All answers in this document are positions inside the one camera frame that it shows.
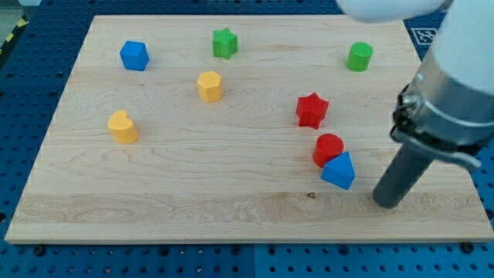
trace wooden board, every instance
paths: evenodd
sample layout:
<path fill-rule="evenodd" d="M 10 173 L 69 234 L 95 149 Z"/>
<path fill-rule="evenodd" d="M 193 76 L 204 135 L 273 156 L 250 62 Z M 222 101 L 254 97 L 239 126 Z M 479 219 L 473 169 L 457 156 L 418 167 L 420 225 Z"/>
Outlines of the wooden board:
<path fill-rule="evenodd" d="M 229 27 L 240 51 L 211 56 Z M 146 42 L 144 72 L 124 70 L 127 39 Z M 368 71 L 344 63 L 374 47 Z M 344 16 L 97 16 L 29 176 L 11 243 L 488 241 L 492 228 L 462 168 L 434 162 L 395 209 L 371 191 L 393 158 L 391 111 L 419 66 L 401 22 Z M 224 98 L 198 98 L 199 73 Z M 297 127 L 297 97 L 331 102 L 317 131 Z M 128 110 L 140 140 L 113 142 L 110 115 Z M 340 135 L 357 178 L 320 180 L 317 136 Z"/>

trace green star block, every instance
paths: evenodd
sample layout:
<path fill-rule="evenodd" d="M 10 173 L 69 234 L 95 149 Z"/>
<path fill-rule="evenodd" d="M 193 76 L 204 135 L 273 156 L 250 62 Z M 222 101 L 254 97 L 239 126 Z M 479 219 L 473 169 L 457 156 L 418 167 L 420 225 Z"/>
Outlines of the green star block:
<path fill-rule="evenodd" d="M 230 29 L 213 31 L 213 54 L 215 57 L 230 59 L 237 52 L 237 35 Z"/>

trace blue table surface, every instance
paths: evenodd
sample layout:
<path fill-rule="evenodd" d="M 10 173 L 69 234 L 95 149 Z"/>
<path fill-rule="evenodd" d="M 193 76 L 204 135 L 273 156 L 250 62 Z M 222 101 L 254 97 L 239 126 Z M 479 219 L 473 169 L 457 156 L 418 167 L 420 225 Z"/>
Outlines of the blue table surface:
<path fill-rule="evenodd" d="M 0 69 L 0 277 L 494 277 L 494 243 L 12 246 L 3 240 L 94 15 L 341 14 L 334 0 L 45 0 Z M 444 14 L 405 20 L 418 55 Z M 494 215 L 494 142 L 472 174 Z"/>

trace blue block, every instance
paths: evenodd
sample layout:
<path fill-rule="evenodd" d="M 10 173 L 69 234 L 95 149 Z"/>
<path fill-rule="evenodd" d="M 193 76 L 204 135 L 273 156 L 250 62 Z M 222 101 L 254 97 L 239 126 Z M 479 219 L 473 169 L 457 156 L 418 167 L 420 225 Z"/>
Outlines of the blue block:
<path fill-rule="evenodd" d="M 321 178 L 324 181 L 348 190 L 355 178 L 354 166 L 350 154 L 345 151 L 324 165 Z"/>
<path fill-rule="evenodd" d="M 146 45 L 142 42 L 126 41 L 120 51 L 120 57 L 127 70 L 143 71 L 149 61 Z"/>

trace green cylinder block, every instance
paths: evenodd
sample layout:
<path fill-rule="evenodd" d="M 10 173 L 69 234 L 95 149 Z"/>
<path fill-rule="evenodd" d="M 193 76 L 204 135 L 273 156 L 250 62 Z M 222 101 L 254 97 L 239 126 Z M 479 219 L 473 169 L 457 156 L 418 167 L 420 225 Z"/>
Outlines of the green cylinder block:
<path fill-rule="evenodd" d="M 369 61 L 371 61 L 372 52 L 372 46 L 365 42 L 354 43 L 350 48 L 350 54 L 348 54 L 348 69 L 356 72 L 365 71 L 369 66 Z"/>

